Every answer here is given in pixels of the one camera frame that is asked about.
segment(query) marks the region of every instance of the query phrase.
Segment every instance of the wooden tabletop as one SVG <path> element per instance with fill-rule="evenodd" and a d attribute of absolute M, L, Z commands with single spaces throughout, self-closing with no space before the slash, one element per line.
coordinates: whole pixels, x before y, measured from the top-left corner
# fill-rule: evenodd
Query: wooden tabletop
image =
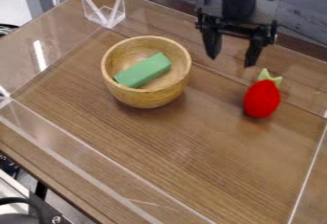
<path fill-rule="evenodd" d="M 80 0 L 49 14 L 68 9 L 84 23 Z M 137 0 L 127 11 L 15 92 L 37 115 L 15 108 L 32 136 L 0 123 L 0 150 L 100 223 L 287 223 L 326 127 L 326 64 L 272 46 L 244 70 L 247 41 L 232 37 L 208 63 L 191 16 Z M 184 95 L 151 110 L 112 98 L 100 70 L 109 46 L 139 34 L 171 37 L 194 58 Z M 266 120 L 242 108 L 260 66 L 284 75 L 283 104 Z M 307 223 L 323 213 L 312 208 Z"/>

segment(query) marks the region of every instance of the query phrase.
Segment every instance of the green block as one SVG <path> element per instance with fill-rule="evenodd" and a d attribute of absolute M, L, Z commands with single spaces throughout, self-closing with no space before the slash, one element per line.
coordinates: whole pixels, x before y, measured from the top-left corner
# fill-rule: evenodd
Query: green block
<path fill-rule="evenodd" d="M 115 75 L 113 79 L 120 84 L 131 88 L 137 88 L 145 82 L 159 77 L 169 69 L 171 61 L 163 53 L 157 53 Z"/>

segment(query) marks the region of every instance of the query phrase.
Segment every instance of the toy strawberry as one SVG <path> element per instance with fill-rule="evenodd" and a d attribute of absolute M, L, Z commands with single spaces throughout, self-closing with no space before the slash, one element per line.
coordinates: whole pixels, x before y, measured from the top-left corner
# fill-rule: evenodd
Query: toy strawberry
<path fill-rule="evenodd" d="M 283 77 L 272 78 L 267 69 L 260 72 L 258 82 L 250 87 L 244 97 L 244 111 L 250 117 L 268 117 L 282 102 L 279 86 Z"/>

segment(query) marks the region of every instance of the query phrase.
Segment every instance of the red strawberry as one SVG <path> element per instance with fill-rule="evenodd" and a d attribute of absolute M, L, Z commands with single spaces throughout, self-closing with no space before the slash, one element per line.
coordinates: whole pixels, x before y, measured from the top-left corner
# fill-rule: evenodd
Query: red strawberry
<path fill-rule="evenodd" d="M 254 118 L 266 118 L 274 113 L 280 102 L 282 94 L 276 83 L 270 79 L 258 81 L 244 97 L 246 114 Z"/>

